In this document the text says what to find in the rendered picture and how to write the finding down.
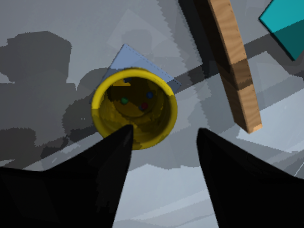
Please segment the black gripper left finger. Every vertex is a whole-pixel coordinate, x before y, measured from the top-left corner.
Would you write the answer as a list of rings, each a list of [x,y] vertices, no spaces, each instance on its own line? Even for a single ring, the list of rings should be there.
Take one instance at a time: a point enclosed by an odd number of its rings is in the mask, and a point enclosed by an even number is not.
[[[0,167],[0,217],[47,228],[112,228],[133,145],[124,125],[47,171]]]

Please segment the long wooden plank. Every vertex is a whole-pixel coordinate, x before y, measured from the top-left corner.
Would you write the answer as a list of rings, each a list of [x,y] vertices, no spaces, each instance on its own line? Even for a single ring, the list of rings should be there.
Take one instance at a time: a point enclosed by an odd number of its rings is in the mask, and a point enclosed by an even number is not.
[[[243,39],[229,0],[192,0],[200,15],[237,126],[261,129],[261,114]]]

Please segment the yellow cup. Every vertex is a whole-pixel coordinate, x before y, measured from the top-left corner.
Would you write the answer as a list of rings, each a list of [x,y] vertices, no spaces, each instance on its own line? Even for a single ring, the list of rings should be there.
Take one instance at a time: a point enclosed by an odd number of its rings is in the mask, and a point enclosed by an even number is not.
[[[124,83],[125,78],[132,81]],[[147,98],[148,91],[153,97]],[[121,103],[127,97],[127,103]],[[147,102],[148,109],[140,110]],[[177,119],[172,87],[141,67],[128,67],[105,79],[91,102],[93,125],[104,139],[124,125],[133,125],[132,150],[159,145],[171,133]]]

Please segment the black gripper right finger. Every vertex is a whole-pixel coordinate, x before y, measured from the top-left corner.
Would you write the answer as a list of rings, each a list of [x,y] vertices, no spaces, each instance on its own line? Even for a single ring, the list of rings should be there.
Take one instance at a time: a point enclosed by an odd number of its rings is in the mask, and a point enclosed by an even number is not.
[[[197,154],[219,228],[304,228],[304,179],[200,127]]]

